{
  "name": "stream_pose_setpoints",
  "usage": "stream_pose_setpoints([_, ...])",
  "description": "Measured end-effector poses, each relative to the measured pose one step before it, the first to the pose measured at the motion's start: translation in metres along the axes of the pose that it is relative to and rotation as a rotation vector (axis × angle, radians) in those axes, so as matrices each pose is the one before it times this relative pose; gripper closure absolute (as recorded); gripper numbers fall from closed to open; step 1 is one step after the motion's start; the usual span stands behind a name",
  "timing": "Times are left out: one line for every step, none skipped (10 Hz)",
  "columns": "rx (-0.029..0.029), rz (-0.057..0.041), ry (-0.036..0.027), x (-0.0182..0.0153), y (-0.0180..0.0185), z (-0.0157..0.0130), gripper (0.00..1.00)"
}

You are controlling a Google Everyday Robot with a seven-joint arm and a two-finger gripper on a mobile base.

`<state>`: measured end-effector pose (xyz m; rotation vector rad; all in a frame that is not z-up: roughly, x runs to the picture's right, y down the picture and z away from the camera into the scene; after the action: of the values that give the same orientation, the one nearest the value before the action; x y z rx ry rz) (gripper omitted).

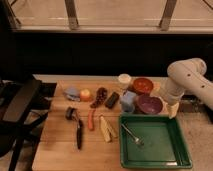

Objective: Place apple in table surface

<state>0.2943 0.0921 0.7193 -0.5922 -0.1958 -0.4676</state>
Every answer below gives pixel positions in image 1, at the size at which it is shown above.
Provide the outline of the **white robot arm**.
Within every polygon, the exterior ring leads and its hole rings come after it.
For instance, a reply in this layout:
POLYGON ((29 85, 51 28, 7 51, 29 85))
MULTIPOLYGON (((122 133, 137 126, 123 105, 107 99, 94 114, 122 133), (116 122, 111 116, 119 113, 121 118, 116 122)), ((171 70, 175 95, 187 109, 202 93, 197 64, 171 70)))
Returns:
POLYGON ((161 85, 159 95, 166 102, 170 119, 177 115, 185 91, 194 94, 213 110, 213 83, 204 77, 206 71, 206 63, 201 58, 179 60, 168 66, 168 78, 161 85))

